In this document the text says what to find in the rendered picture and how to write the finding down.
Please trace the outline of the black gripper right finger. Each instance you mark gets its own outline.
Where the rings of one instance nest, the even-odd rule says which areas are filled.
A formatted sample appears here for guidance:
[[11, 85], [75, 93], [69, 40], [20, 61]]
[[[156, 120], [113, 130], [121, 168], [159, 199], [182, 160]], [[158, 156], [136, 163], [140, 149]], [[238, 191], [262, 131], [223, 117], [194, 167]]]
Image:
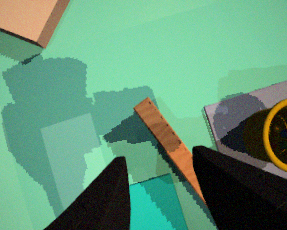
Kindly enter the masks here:
[[287, 179], [204, 146], [192, 163], [219, 230], [287, 230]]

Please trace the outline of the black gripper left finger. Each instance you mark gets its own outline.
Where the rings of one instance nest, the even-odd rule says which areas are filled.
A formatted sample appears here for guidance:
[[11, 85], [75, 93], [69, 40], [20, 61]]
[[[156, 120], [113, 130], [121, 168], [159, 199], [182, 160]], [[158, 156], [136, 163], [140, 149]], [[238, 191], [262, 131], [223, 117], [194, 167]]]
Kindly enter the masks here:
[[119, 156], [43, 230], [130, 230], [130, 227], [130, 178], [126, 156]]

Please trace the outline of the tan rectangular block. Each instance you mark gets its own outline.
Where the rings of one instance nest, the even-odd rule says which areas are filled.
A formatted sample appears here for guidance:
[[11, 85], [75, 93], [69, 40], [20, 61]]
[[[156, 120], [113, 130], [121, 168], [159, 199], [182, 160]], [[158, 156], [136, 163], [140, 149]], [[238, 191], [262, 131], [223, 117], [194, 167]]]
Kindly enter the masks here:
[[71, 0], [0, 0], [0, 31], [47, 48]]

